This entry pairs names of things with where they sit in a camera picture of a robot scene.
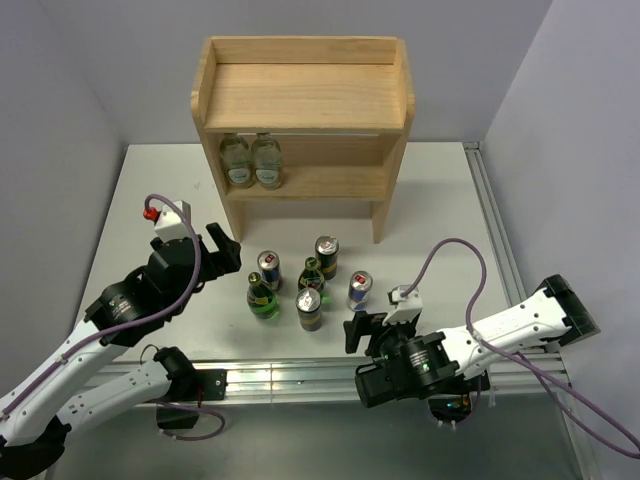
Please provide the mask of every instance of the gray wall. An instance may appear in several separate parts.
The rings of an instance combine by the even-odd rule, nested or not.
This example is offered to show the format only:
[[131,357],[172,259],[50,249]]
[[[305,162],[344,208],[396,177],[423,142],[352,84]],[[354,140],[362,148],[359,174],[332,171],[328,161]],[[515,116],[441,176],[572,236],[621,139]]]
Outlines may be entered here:
[[[574,386],[636,435],[639,18],[636,0],[555,0],[484,149],[525,286],[563,273],[602,328],[563,351]],[[637,460],[606,447],[597,455],[606,479],[637,478]]]
[[0,2],[0,396],[69,332],[122,150],[36,0]]
[[393,35],[409,48],[413,139],[481,140],[551,0],[41,0],[127,143],[198,137],[209,35]]

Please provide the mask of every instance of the cable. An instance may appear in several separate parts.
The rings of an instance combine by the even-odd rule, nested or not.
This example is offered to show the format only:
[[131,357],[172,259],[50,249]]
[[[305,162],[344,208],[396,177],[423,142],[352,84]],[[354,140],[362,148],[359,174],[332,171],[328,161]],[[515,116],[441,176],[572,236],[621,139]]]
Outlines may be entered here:
[[140,354],[140,365],[142,365],[142,357],[144,357],[144,354],[147,350],[149,350],[150,348],[155,348],[156,349],[156,353],[158,353],[160,351],[160,349],[158,347],[156,347],[153,343],[150,343],[149,345],[147,345],[146,347],[144,347],[142,349],[142,353]]
[[166,435],[167,437],[175,438],[176,440],[181,440],[183,442],[198,442],[200,440],[208,440],[210,438],[213,438],[219,435],[220,432],[222,432],[222,430],[224,429],[224,426],[227,423],[227,421],[225,420],[225,418],[222,416],[221,413],[218,413],[215,410],[209,410],[206,407],[200,408],[200,407],[192,407],[189,405],[176,405],[175,403],[168,403],[160,400],[155,400],[155,403],[166,408],[175,408],[176,410],[184,410],[185,412],[196,412],[200,414],[211,415],[212,417],[216,417],[218,420],[220,420],[220,426],[216,430],[206,435],[201,435],[198,437],[186,437],[183,435],[176,435],[175,433],[168,432],[166,430],[161,430],[163,435]]
[[[416,277],[415,281],[409,286],[408,289],[406,289],[404,292],[402,292],[400,294],[400,296],[401,297],[406,297],[407,295],[409,295],[411,292],[413,292],[416,289],[416,287],[418,286],[418,284],[422,280],[422,277],[424,277],[424,274],[427,271],[427,268],[429,268],[429,265],[431,264],[431,261],[433,260],[433,257],[435,257],[436,253],[438,253],[438,250],[440,250],[442,247],[444,247],[445,245],[447,245],[449,243],[459,243],[459,244],[464,245],[465,247],[469,248],[473,253],[476,254],[476,257],[478,257],[478,260],[480,262],[480,270],[481,270],[481,273],[480,273],[480,284],[478,285],[478,288],[476,289],[474,294],[469,299],[469,303],[467,303],[467,309],[466,309],[465,315],[464,315],[465,316],[465,322],[466,322],[466,325],[467,325],[467,330],[469,330],[469,333],[473,334],[473,325],[472,325],[472,322],[471,322],[471,312],[473,310],[474,305],[478,301],[478,298],[480,297],[480,294],[482,293],[482,290],[484,290],[484,286],[487,283],[487,264],[485,263],[484,258],[482,257],[482,254],[480,253],[480,250],[478,250],[475,247],[475,245],[467,242],[466,240],[463,240],[462,238],[452,237],[452,238],[445,238],[444,240],[441,240],[438,243],[436,243],[436,245],[429,252],[429,255],[427,255],[427,259],[424,261],[424,265],[422,265],[422,268],[420,269],[420,273],[418,273],[418,276]],[[472,416],[473,412],[475,412],[476,408],[478,408],[481,395],[482,395],[482,379],[480,377],[478,377],[478,391],[476,393],[476,398],[475,398],[475,402],[474,402],[475,406],[469,412],[469,415],[467,415],[467,417],[464,420],[458,422],[457,425],[460,425],[461,423],[466,422]]]
[[[475,333],[475,329],[473,328],[473,323],[471,321],[471,310],[473,309],[474,304],[478,300],[478,297],[480,296],[480,293],[482,292],[482,289],[484,288],[485,283],[487,281],[487,266],[486,266],[486,263],[484,261],[484,258],[482,257],[482,254],[480,253],[480,251],[474,245],[472,245],[471,243],[467,242],[466,240],[462,240],[460,238],[447,238],[445,240],[442,240],[441,242],[438,242],[436,244],[436,246],[433,247],[433,249],[429,253],[429,256],[427,257],[427,260],[424,262],[424,265],[423,265],[422,269],[420,270],[420,273],[418,274],[418,277],[416,278],[416,280],[411,284],[409,289],[405,290],[401,295],[402,296],[407,296],[409,293],[411,293],[418,286],[418,283],[420,283],[420,280],[422,280],[422,277],[424,276],[424,273],[427,270],[427,267],[431,263],[431,260],[433,259],[433,257],[436,254],[436,252],[440,249],[440,247],[442,247],[443,245],[446,245],[447,243],[460,243],[462,245],[465,245],[466,247],[469,247],[471,249],[471,251],[473,251],[473,253],[475,253],[476,257],[478,257],[478,260],[480,261],[480,266],[482,268],[482,273],[481,273],[481,277],[480,277],[480,285],[478,286],[478,289],[476,290],[476,292],[471,297],[471,300],[469,300],[469,303],[467,304],[467,309],[465,311],[465,323],[466,323],[466,326],[467,326],[467,330],[473,336],[474,333]],[[490,350],[493,353],[496,353],[496,354],[498,354],[498,355],[500,355],[500,356],[502,356],[502,357],[504,357],[504,358],[506,358],[508,360],[511,360],[512,362],[515,362],[518,365],[530,370],[535,375],[535,377],[538,379],[538,381],[540,382],[542,387],[549,394],[551,399],[555,402],[555,404],[571,420],[573,420],[576,425],[578,425],[581,429],[583,429],[585,432],[587,432],[589,435],[591,435],[595,440],[599,441],[603,445],[606,445],[611,450],[620,453],[621,455],[624,455],[624,456],[630,457],[630,458],[634,458],[634,459],[640,459],[640,440],[638,440],[638,438],[636,438],[620,422],[618,422],[616,419],[611,417],[608,413],[606,413],[604,410],[602,410],[600,407],[598,407],[596,404],[594,404],[591,400],[589,400],[584,395],[582,395],[581,393],[579,393],[576,390],[574,390],[573,388],[571,388],[569,385],[566,385],[566,384],[562,383],[561,381],[556,380],[551,375],[549,375],[547,372],[545,372],[545,371],[539,369],[538,367],[536,367],[535,365],[533,365],[521,353],[517,352],[516,355],[512,355],[512,354],[508,353],[507,351],[505,351],[505,350],[503,350],[503,349],[501,349],[499,347],[495,347],[495,346],[491,345],[489,342],[487,342],[486,340],[484,340],[482,338],[478,339],[478,341],[487,350]],[[566,392],[569,395],[571,395],[573,398],[578,400],[584,406],[589,408],[593,413],[595,413],[600,418],[605,420],[613,428],[615,428],[620,433],[622,433],[625,437],[627,437],[631,441],[631,443],[633,443],[636,446],[636,448],[638,449],[638,452],[631,452],[629,450],[625,450],[622,447],[619,447],[618,445],[615,445],[614,443],[610,442],[609,440],[604,438],[602,435],[600,435],[599,433],[595,432],[593,429],[591,429],[590,427],[585,425],[571,411],[569,411],[569,409],[566,407],[566,405],[564,405],[562,402],[560,402],[560,400],[558,399],[558,396],[551,391],[551,389],[545,383],[544,380],[547,380],[547,381],[553,383],[556,387],[560,388],[564,392]]]
[[171,305],[169,305],[167,308],[164,308],[159,312],[156,312],[147,317],[140,318],[133,322],[123,323],[121,325],[116,325],[115,327],[110,327],[105,330],[101,330],[99,332],[94,333],[93,335],[89,335],[88,337],[80,340],[78,343],[76,343],[71,348],[69,348],[69,350],[67,350],[62,355],[60,355],[60,358],[58,360],[56,360],[51,365],[49,365],[45,369],[45,371],[42,372],[40,375],[38,375],[35,378],[35,380],[33,380],[33,382],[31,382],[29,386],[27,386],[21,393],[16,395],[13,401],[9,403],[9,405],[7,405],[4,408],[4,410],[2,410],[3,417],[7,417],[11,412],[13,412],[24,401],[24,399],[27,398],[29,395],[31,395],[31,393],[33,393],[33,391],[36,388],[38,388],[47,378],[49,378],[51,374],[53,374],[53,372],[55,372],[60,366],[65,365],[68,362],[69,358],[78,350],[82,349],[83,347],[87,346],[88,344],[90,344],[95,340],[99,340],[100,338],[106,335],[111,335],[112,333],[128,330],[129,328],[139,327],[140,325],[144,325],[146,323],[153,322],[154,320],[158,320],[159,318],[162,318],[165,315],[168,315],[169,313],[176,310],[189,298],[189,295],[191,295],[192,290],[194,289],[194,287],[196,286],[196,283],[198,282],[198,276],[200,275],[200,264],[201,264],[201,256],[202,256],[202,253],[200,251],[200,240],[198,239],[198,235],[196,234],[195,230],[191,226],[191,223],[189,223],[189,220],[187,220],[187,217],[171,200],[169,200],[166,197],[163,197],[162,195],[158,195],[157,193],[152,193],[150,195],[147,195],[147,198],[145,198],[144,200],[145,211],[150,209],[151,200],[159,200],[165,205],[168,205],[174,211],[174,213],[178,215],[178,217],[180,217],[180,221],[189,232],[189,237],[191,237],[191,241],[193,242],[194,257],[195,257],[194,265],[193,265],[193,274],[191,275],[191,279],[189,280],[189,283],[185,288],[184,292],[182,293],[182,295],[180,295],[180,297]]

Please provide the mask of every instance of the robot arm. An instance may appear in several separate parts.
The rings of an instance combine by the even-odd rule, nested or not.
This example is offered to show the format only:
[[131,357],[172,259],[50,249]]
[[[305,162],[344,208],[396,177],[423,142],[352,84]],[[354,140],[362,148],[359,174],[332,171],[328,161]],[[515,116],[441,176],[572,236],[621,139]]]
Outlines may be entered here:
[[[188,204],[178,204],[176,208],[188,220]],[[147,265],[107,287],[63,344],[15,390],[0,398],[0,477],[31,478],[55,463],[66,443],[107,419],[138,403],[157,398],[180,400],[197,389],[193,365],[173,347],[160,350],[153,360],[121,378],[78,394],[102,367],[181,314],[189,301],[190,295],[164,316],[102,336],[67,354],[72,346],[100,336],[99,332],[163,311],[184,294],[195,268],[194,244],[185,238],[189,233],[170,208],[154,209],[145,216],[147,213],[158,234],[151,242],[154,252]],[[241,266],[240,245],[218,224],[206,228],[218,251],[209,253],[198,237],[201,264],[192,293]]]
[[345,322],[346,352],[355,353],[362,336],[370,336],[365,354],[373,363],[356,370],[356,386],[366,407],[392,399],[424,399],[435,394],[465,394],[489,388],[486,368],[501,357],[484,348],[483,339],[506,352],[558,342],[561,346],[597,333],[593,319],[559,275],[546,279],[526,301],[465,326],[416,336],[420,294],[407,297],[400,286],[389,294],[394,311],[357,312]]

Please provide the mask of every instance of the energy drink can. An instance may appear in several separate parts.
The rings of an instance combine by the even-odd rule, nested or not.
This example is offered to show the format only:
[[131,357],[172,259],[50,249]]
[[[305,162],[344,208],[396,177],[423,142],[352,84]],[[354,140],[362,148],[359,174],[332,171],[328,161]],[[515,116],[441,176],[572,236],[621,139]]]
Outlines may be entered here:
[[322,326],[322,306],[320,294],[313,288],[304,288],[298,292],[296,307],[300,325],[305,330],[313,332]]
[[373,277],[370,273],[360,270],[351,275],[347,306],[353,311],[364,310],[371,287],[373,287]]
[[280,272],[280,258],[276,252],[265,250],[258,255],[258,268],[262,280],[274,292],[282,288],[282,273]]
[[316,258],[325,280],[331,280],[338,273],[338,239],[323,235],[316,240]]

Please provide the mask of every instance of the white table surface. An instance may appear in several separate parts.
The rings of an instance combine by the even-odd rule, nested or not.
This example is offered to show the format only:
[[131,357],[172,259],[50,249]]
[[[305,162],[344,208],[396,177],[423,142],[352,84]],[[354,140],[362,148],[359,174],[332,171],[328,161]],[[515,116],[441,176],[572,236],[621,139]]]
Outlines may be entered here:
[[[153,238],[142,218],[148,193],[184,199],[192,222],[212,250],[204,226],[218,222],[230,234],[213,178],[200,145],[132,145],[126,155],[104,230],[87,281],[78,319],[102,290],[139,265],[146,264]],[[386,292],[410,283],[431,247],[446,237],[474,243],[485,256],[488,281],[474,311],[480,319],[508,307],[467,160],[459,143],[410,143],[398,177],[385,238],[372,242],[368,203],[265,202],[249,204],[249,223],[242,242],[239,273],[206,285],[192,297],[185,313],[147,335],[120,360],[137,360],[154,343],[178,346],[192,360],[289,360],[345,357],[342,322],[352,318],[346,307],[347,285],[355,270],[373,275],[369,312],[388,310]],[[315,239],[331,234],[340,241],[338,275],[328,282],[332,302],[323,307],[323,326],[300,327],[294,304],[297,277],[312,256]],[[285,279],[278,293],[281,313],[258,320],[245,296],[247,275],[256,270],[257,254],[273,249]],[[420,333],[464,323],[466,303],[477,287],[480,267],[464,247],[444,247],[425,275],[420,292],[424,310]],[[362,342],[362,354],[366,342]]]

